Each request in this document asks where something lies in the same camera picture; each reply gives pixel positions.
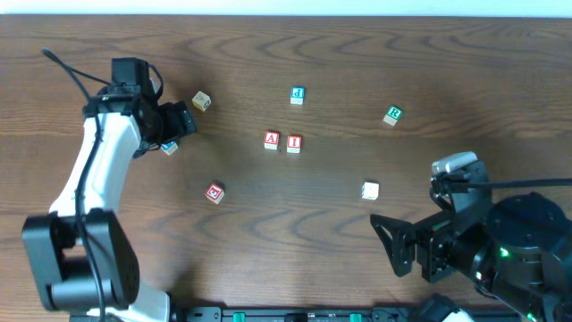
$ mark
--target white background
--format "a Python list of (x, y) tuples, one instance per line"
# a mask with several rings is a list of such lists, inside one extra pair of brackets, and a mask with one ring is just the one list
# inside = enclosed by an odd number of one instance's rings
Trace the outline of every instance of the white background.
[(572, 0), (0, 0), (0, 13), (572, 18)]

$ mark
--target green light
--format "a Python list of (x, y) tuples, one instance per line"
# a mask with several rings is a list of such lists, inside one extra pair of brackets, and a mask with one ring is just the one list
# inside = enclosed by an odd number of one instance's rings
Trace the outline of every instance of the green light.
[(505, 250), (505, 249), (503, 249), (502, 247), (500, 247), (500, 256), (501, 256), (501, 257), (505, 258), (505, 257), (508, 257), (509, 255), (510, 255), (510, 254), (509, 254), (509, 251), (508, 251), (508, 250)]

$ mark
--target block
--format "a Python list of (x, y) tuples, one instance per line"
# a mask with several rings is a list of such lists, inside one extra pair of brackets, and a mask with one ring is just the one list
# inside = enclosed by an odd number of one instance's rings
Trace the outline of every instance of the block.
[(164, 153), (166, 153), (167, 156), (170, 156), (174, 151), (177, 150), (177, 148), (179, 148), (179, 146), (177, 145), (177, 143), (175, 143), (175, 141), (166, 144), (161, 144), (161, 150)]
[(224, 190), (223, 188), (216, 185), (216, 183), (213, 183), (211, 184), (210, 187), (208, 187), (208, 190), (206, 190), (205, 195), (209, 200), (213, 201), (215, 204), (218, 205), (218, 203), (221, 202), (221, 200), (224, 197)]
[(361, 198), (376, 200), (379, 195), (379, 183), (365, 182), (361, 188)]
[(303, 87), (294, 86), (290, 92), (290, 104), (302, 105), (306, 90)]
[(205, 112), (206, 109), (211, 105), (211, 98), (202, 91), (199, 91), (197, 95), (193, 97), (193, 105), (199, 110)]
[(297, 135), (289, 135), (286, 152), (300, 153), (301, 148), (302, 148), (302, 137)]
[(393, 126), (395, 123), (397, 123), (397, 121), (400, 120), (402, 115), (403, 111), (399, 107), (390, 106), (390, 109), (387, 110), (387, 114), (383, 118), (383, 121)]
[(280, 134), (277, 132), (267, 131), (265, 134), (265, 148), (278, 149), (278, 139)]

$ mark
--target wooden table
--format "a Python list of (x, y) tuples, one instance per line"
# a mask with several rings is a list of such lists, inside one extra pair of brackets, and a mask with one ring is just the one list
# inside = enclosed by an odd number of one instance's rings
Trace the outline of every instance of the wooden table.
[[(83, 97), (42, 46), (104, 79), (112, 57), (148, 60), (163, 102), (212, 97), (191, 108), (199, 133), (134, 160), (122, 194), (143, 278), (177, 301), (367, 307), (440, 292), (480, 306), (462, 275), (431, 285), (415, 264), (396, 277), (368, 217), (432, 215), (431, 163), (459, 151), (493, 180), (570, 176), (571, 39), (565, 20), (0, 16), (0, 320), (65, 319), (41, 308), (21, 242), (83, 133)], [(266, 130), (302, 135), (301, 154), (284, 139), (265, 150)], [(378, 200), (360, 198), (365, 179)], [(218, 206), (204, 195), (214, 180), (227, 188)], [(572, 208), (570, 189), (539, 192)]]

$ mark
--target wooden tabletop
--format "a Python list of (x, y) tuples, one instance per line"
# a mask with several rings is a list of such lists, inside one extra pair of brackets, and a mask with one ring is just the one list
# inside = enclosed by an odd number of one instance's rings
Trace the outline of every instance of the wooden tabletop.
[[(469, 18), (0, 16), (0, 320), (45, 312), (21, 241), (63, 189), (84, 98), (40, 50), (110, 78), (155, 64), (161, 102), (211, 96), (172, 156), (133, 160), (120, 222), (149, 284), (187, 305), (490, 305), (456, 274), (396, 277), (369, 215), (418, 221), (431, 163), (473, 150), (493, 180), (572, 176), (572, 21)], [(100, 86), (84, 81), (95, 93)], [(290, 88), (303, 86), (303, 106)], [(404, 115), (391, 127), (390, 105)], [(303, 137), (299, 155), (264, 133)], [(360, 198), (365, 179), (378, 200)], [(220, 205), (205, 197), (226, 185)], [(529, 190), (503, 191), (495, 198)], [(540, 189), (567, 212), (570, 189)]]

